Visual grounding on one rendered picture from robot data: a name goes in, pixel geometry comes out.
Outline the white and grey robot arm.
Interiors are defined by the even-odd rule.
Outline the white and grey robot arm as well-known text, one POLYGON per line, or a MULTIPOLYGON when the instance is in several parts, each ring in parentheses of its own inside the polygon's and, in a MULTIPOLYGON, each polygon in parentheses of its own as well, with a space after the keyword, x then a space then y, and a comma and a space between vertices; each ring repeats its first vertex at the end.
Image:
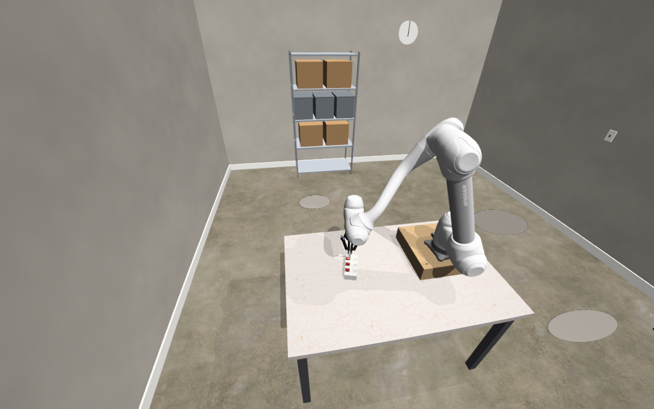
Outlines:
POLYGON ((457 118, 443 120, 429 130, 397 166, 369 211, 364 212, 360 196, 348 196, 343 207, 343 227, 348 241, 356 246, 365 244, 375 221, 387 208, 407 174, 436 156, 439 170, 447 179, 451 213, 449 211, 439 218, 431 233, 433 239, 425 239, 425 244, 438 261, 450 259, 464 276, 482 274, 487 268, 487 258, 482 240, 475 233, 472 186, 472 175, 482 161, 482 152, 474 139, 463 131, 464 125, 457 118))

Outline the grey power strip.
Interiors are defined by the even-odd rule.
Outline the grey power strip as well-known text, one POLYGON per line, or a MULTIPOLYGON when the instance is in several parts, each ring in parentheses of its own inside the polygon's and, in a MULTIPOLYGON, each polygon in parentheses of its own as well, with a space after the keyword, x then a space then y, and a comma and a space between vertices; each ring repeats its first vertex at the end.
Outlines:
POLYGON ((358 255, 357 254, 351 254, 351 259, 348 259, 348 254, 338 254, 337 256, 346 257, 345 274, 343 275, 343 279, 349 279, 349 280, 357 281, 358 255))

